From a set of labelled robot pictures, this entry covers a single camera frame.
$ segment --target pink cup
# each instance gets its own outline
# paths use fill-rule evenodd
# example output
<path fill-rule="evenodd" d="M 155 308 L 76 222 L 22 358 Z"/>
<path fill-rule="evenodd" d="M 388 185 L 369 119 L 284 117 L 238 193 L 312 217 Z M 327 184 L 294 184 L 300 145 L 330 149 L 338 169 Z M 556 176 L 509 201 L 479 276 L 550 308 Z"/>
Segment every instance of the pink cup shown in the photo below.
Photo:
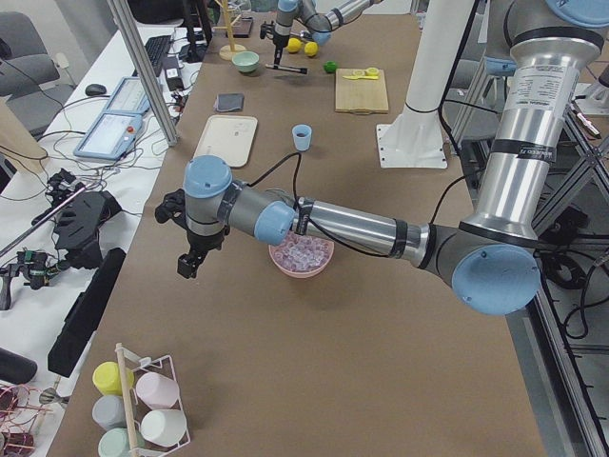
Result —
<path fill-rule="evenodd" d="M 171 378 L 149 372 L 138 380 L 135 393 L 150 409 L 169 409 L 178 401 L 180 387 Z"/>

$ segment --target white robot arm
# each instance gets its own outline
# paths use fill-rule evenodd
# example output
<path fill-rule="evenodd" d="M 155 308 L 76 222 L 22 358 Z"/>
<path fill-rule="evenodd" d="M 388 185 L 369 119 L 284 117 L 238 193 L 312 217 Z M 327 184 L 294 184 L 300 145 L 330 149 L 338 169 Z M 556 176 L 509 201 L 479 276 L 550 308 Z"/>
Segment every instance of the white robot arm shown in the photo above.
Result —
<path fill-rule="evenodd" d="M 491 7 L 496 8 L 489 27 L 501 30 L 489 31 L 491 58 L 504 69 L 511 55 L 517 70 L 479 203 L 458 228 L 406 224 L 298 197 L 291 207 L 276 194 L 234 180 L 219 158 L 203 156 L 186 170 L 184 227 L 191 250 L 181 258 L 182 274 L 196 274 L 206 253 L 222 244 L 228 227 L 271 245 L 294 230 L 332 234 L 381 256 L 408 260 L 442 278 L 480 312 L 506 314 L 526 306 L 540 286 L 531 221 L 580 70 L 602 50 L 609 2 L 494 0 Z"/>

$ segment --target bowl of ice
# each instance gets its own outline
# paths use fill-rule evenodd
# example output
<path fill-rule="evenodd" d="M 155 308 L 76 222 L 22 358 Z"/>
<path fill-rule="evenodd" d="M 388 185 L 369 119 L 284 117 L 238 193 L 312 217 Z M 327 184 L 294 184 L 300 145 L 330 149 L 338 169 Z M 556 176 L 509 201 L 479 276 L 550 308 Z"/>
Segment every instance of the bowl of ice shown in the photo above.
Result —
<path fill-rule="evenodd" d="M 269 246 L 268 252 L 283 273 L 293 278 L 310 278 L 327 266 L 334 252 L 334 243 L 289 232 L 279 246 Z"/>

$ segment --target black mouse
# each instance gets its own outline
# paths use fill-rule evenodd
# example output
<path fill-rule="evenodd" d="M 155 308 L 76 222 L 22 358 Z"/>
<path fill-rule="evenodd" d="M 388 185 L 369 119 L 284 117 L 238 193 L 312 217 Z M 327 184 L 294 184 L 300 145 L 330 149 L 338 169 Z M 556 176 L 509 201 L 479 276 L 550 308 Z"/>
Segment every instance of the black mouse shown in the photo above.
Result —
<path fill-rule="evenodd" d="M 106 92 L 106 86 L 102 86 L 101 84 L 89 84 L 85 88 L 85 94 L 89 97 L 92 97 L 93 95 L 104 95 Z"/>

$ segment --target wooden cutting board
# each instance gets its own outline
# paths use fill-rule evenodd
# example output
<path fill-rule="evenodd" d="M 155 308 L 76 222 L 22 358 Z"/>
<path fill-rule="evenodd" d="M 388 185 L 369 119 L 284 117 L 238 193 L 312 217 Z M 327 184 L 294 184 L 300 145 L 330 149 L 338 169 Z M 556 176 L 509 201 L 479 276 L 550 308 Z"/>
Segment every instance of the wooden cutting board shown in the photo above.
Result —
<path fill-rule="evenodd" d="M 371 114 L 373 112 L 389 112 L 387 86 L 384 82 L 384 71 L 379 70 L 379 79 L 343 78 L 353 74 L 354 69 L 336 70 L 336 101 L 337 112 L 353 112 Z"/>

